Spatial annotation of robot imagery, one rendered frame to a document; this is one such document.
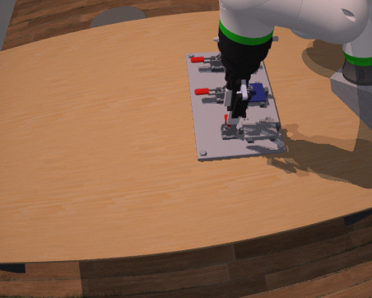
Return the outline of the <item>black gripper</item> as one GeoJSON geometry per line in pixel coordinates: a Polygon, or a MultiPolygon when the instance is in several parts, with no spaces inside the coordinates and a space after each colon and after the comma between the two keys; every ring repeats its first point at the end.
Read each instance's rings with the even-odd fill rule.
{"type": "Polygon", "coordinates": [[[231,62],[223,55],[221,55],[221,62],[226,68],[224,106],[227,106],[227,111],[229,111],[226,122],[227,125],[239,124],[240,116],[244,116],[248,103],[252,99],[252,94],[247,91],[250,75],[258,70],[261,62],[254,65],[242,65],[231,62]]]}

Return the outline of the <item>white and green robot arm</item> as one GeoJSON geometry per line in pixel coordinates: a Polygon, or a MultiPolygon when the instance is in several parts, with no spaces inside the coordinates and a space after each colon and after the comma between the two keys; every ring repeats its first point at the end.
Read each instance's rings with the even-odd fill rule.
{"type": "Polygon", "coordinates": [[[372,86],[372,0],[219,0],[219,5],[213,41],[231,62],[262,62],[279,40],[272,34],[280,26],[302,39],[341,44],[344,78],[372,86]]]}

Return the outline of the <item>blue rectangular block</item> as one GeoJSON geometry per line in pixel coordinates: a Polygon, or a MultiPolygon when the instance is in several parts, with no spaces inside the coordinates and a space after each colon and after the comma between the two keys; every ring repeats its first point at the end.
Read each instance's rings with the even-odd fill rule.
{"type": "Polygon", "coordinates": [[[250,91],[252,94],[252,99],[249,101],[249,105],[251,104],[260,104],[260,102],[264,102],[266,104],[266,96],[263,89],[262,83],[249,83],[253,90],[250,91]]]}

